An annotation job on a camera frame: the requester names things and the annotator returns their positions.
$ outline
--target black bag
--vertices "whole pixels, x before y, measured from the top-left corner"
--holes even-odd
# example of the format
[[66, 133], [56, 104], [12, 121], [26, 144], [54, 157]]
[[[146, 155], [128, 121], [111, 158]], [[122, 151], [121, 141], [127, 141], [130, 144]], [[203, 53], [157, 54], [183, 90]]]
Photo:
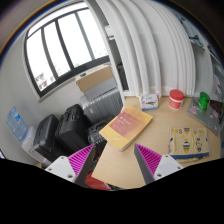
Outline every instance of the black bag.
[[54, 162], [60, 156], [69, 156], [68, 151], [55, 139], [55, 131], [58, 119], [49, 115], [38, 126], [33, 149], [50, 162]]
[[89, 146], [86, 129], [90, 126], [82, 108], [76, 104], [61, 116], [55, 137], [70, 153]]
[[108, 117], [107, 119], [104, 119], [87, 129], [89, 144], [95, 144], [95, 151], [98, 156], [101, 156], [107, 143], [107, 140], [99, 134], [99, 131], [104, 128], [112, 119], [112, 117]]

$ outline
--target window frame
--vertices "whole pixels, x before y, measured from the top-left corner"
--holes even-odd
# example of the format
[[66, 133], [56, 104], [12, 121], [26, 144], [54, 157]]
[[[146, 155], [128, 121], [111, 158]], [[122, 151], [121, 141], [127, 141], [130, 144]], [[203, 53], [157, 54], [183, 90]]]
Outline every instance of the window frame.
[[[91, 48], [91, 45], [89, 43], [89, 40], [88, 40], [88, 37], [86, 35], [86, 32], [85, 32], [85, 29], [81, 23], [81, 20], [79, 18], [79, 15], [78, 15], [78, 12], [79, 11], [83, 11], [83, 10], [89, 10], [88, 7], [85, 7], [85, 8], [81, 8], [81, 9], [77, 9], [77, 10], [73, 10], [71, 12], [68, 12], [68, 13], [65, 13], [61, 16], [58, 16], [50, 21], [48, 21], [47, 23], [45, 23], [44, 25], [42, 25], [41, 27], [39, 27], [37, 30], [35, 30], [32, 34], [30, 34], [30, 36], [28, 36], [29, 34], [29, 31], [32, 27], [30, 27], [27, 32], [26, 32], [26, 35], [25, 35], [25, 41], [24, 41], [24, 56], [25, 56], [25, 63], [26, 63], [26, 66], [27, 66], [27, 70], [28, 70], [28, 73], [29, 73], [29, 76], [31, 78], [31, 82], [37, 92], [37, 94], [39, 95], [40, 99], [45, 97], [46, 94], [48, 94], [49, 92], [51, 92], [52, 90], [54, 90], [56, 87], [58, 87], [59, 85], [61, 85], [62, 83], [64, 83], [65, 81], [71, 79], [72, 77], [82, 73], [82, 72], [85, 72], [87, 71], [88, 69], [91, 69], [93, 67], [96, 67], [98, 65], [101, 65], [101, 64], [104, 64], [104, 63], [108, 63], [110, 62], [110, 58], [109, 58], [109, 55], [107, 56], [103, 56], [101, 58], [97, 58], [95, 59], [94, 57], [94, 54], [93, 54], [93, 51], [92, 51], [92, 48]], [[63, 37], [62, 37], [62, 34], [61, 34], [61, 30], [60, 30], [60, 27], [59, 27], [59, 23], [58, 23], [58, 20], [65, 17], [65, 16], [68, 16], [68, 15], [71, 15], [71, 14], [74, 14], [75, 17], [76, 17], [76, 20], [79, 24], [79, 28], [81, 30], [81, 33], [83, 35], [83, 39], [85, 41], [85, 44], [87, 46], [87, 49], [90, 53], [90, 57], [91, 57], [91, 61], [85, 63], [85, 64], [82, 64], [78, 67], [74, 67], [73, 66], [73, 63], [72, 63], [72, 60], [70, 58], [70, 55], [68, 53], [68, 50], [66, 48], [66, 45], [65, 45], [65, 42], [63, 40]], [[61, 44], [61, 47], [62, 47], [62, 50], [64, 52], [64, 55], [65, 55], [65, 58], [68, 62], [68, 65], [70, 67], [70, 71], [61, 75], [60, 77], [57, 75], [57, 72], [55, 70], [55, 67], [52, 63], [52, 60], [51, 60], [51, 57], [50, 57], [50, 54], [49, 54], [49, 51], [48, 51], [48, 47], [47, 47], [47, 44], [46, 44], [46, 40], [45, 40], [45, 35], [44, 35], [44, 28], [46, 26], [48, 26], [49, 24], [51, 23], [54, 23], [55, 22], [55, 27], [56, 27], [56, 30], [57, 30], [57, 34], [58, 34], [58, 38], [59, 38], [59, 41], [60, 41], [60, 44]], [[29, 64], [29, 60], [28, 60], [28, 54], [27, 54], [27, 40], [32, 36], [34, 35], [37, 31], [41, 30], [41, 40], [42, 40], [42, 43], [43, 43], [43, 48], [44, 48], [44, 52], [45, 52], [45, 55], [46, 55], [46, 58], [47, 58], [47, 61], [48, 61], [48, 64], [50, 66], [50, 69], [53, 73], [53, 76], [55, 78], [55, 81], [53, 83], [51, 83], [49, 86], [47, 86], [45, 89], [43, 89], [42, 91], [40, 91], [36, 81], [35, 81], [35, 78], [34, 78], [34, 75], [32, 73], [32, 70], [31, 70], [31, 67], [30, 67], [30, 64]]]

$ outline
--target table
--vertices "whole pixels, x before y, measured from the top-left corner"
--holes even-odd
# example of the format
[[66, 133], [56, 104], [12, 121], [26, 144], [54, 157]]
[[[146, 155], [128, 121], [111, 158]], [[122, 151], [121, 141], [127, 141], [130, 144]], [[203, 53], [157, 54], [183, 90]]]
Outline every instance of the table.
[[[182, 109], [173, 110], [169, 107], [169, 97], [161, 97], [157, 110], [145, 111], [152, 115], [153, 119], [125, 151], [119, 152], [110, 143], [106, 144], [92, 177], [123, 189], [145, 186], [140, 167], [134, 155], [134, 144], [138, 143], [164, 155], [168, 153], [169, 129], [171, 127], [206, 127], [186, 113], [190, 102], [190, 97], [184, 98]], [[128, 105], [141, 109], [137, 97], [127, 97], [123, 108]], [[220, 158], [220, 136], [215, 135], [209, 128], [207, 128], [207, 131], [211, 149], [210, 156], [195, 162], [181, 163], [183, 167]]]

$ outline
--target plastic bottle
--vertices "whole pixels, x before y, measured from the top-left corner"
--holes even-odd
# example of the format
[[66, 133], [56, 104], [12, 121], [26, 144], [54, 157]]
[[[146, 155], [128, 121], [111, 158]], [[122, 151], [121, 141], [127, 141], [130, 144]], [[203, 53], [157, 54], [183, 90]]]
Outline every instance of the plastic bottle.
[[12, 133], [17, 137], [19, 142], [22, 142], [28, 133], [28, 126], [18, 114], [16, 107], [13, 107], [6, 117], [6, 124], [8, 124]]
[[200, 98], [199, 98], [199, 103], [198, 103], [199, 108], [201, 110], [206, 110], [209, 101], [210, 101], [209, 95], [207, 93], [205, 93], [205, 92], [201, 92], [200, 93]]

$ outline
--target window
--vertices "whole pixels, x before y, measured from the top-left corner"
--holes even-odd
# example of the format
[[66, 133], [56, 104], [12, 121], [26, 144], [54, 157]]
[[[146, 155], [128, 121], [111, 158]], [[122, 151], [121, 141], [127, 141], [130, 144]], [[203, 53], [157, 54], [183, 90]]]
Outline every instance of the window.
[[109, 62], [85, 3], [63, 7], [31, 27], [25, 39], [25, 58], [40, 97], [71, 77]]

